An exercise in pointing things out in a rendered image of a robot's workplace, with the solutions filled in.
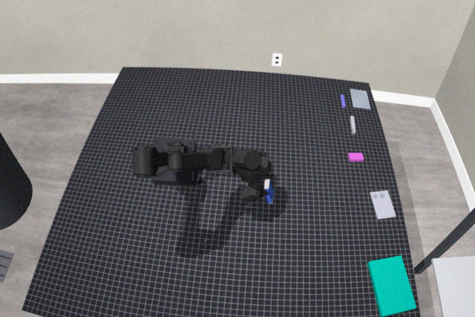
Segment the white rectangular bar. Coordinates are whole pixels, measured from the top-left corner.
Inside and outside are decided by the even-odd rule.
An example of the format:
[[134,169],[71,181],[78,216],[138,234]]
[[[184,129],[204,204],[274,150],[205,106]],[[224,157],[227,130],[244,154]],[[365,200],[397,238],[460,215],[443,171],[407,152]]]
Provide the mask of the white rectangular bar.
[[351,127],[351,134],[355,134],[356,133],[356,127],[355,127],[354,116],[350,116],[350,127]]

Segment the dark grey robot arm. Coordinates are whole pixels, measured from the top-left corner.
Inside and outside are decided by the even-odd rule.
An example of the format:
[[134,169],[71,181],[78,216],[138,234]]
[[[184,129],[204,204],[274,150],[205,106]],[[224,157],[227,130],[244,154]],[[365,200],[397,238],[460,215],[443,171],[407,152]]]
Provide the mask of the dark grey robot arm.
[[[163,151],[159,151],[161,152],[159,153],[156,148]],[[223,169],[223,163],[226,164],[226,169]],[[165,166],[166,170],[155,175],[158,168],[162,166]],[[253,179],[259,174],[271,172],[269,155],[263,150],[237,150],[227,144],[212,143],[208,148],[201,148],[199,152],[188,153],[188,146],[179,141],[165,143],[165,149],[158,145],[137,145],[136,148],[133,148],[133,175],[137,174],[137,178],[160,178],[170,171],[183,171],[183,169],[199,167],[211,169],[208,171],[247,169]]]

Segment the blue rectangular card box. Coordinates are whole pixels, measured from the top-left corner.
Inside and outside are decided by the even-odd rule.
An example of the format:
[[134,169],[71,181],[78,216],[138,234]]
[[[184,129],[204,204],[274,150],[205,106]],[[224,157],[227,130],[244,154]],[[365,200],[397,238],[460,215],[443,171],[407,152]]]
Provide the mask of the blue rectangular card box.
[[267,203],[268,204],[273,203],[274,191],[273,191],[270,179],[265,179],[264,189],[269,193],[268,195],[265,195]]

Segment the black grid work mat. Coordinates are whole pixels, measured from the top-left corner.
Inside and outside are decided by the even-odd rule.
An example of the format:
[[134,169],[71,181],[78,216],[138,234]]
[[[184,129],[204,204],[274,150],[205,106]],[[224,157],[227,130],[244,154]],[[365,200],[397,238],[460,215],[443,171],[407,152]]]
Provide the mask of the black grid work mat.
[[[370,110],[354,108],[350,88]],[[344,95],[345,108],[341,106]],[[356,133],[351,134],[350,116]],[[153,137],[265,151],[274,191],[232,172],[194,187],[133,175]],[[363,162],[350,162],[362,153]],[[377,220],[370,192],[395,218]],[[380,317],[367,263],[402,256],[421,317],[390,153],[369,83],[122,67],[56,211],[22,310],[44,317]]]

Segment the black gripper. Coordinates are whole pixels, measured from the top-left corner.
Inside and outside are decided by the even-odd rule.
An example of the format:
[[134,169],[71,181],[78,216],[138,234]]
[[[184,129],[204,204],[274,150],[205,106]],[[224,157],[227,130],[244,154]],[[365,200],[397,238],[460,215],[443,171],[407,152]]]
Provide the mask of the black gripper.
[[[256,178],[253,179],[249,172],[247,171],[247,169],[238,169],[238,170],[233,170],[233,174],[236,175],[240,175],[241,176],[241,180],[244,182],[244,181],[247,181],[248,183],[248,186],[246,187],[243,187],[242,188],[242,193],[241,193],[241,200],[243,200],[244,202],[248,202],[248,201],[251,201],[251,200],[254,200],[256,198],[259,198],[260,197],[260,194],[261,195],[268,195],[269,193],[262,187],[262,183],[257,183],[256,182]],[[262,174],[262,175],[257,175],[257,177],[259,177],[260,179],[262,180],[265,180],[265,179],[269,179],[268,175],[267,174]],[[255,183],[255,184],[253,184]],[[253,185],[252,185],[253,184]],[[261,187],[262,187],[262,190],[261,190]]]

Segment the teal rectangular block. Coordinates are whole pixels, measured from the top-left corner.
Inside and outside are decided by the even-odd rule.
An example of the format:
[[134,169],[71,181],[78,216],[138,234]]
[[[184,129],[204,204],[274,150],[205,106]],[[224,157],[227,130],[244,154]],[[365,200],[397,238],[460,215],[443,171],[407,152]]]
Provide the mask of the teal rectangular block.
[[380,317],[416,309],[402,256],[367,263]]

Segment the small pink flat block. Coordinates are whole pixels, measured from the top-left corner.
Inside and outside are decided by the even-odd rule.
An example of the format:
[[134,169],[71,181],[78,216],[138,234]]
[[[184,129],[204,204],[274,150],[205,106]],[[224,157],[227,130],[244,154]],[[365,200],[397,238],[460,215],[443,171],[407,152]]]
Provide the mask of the small pink flat block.
[[348,154],[350,162],[363,162],[363,154],[362,153],[349,153]]

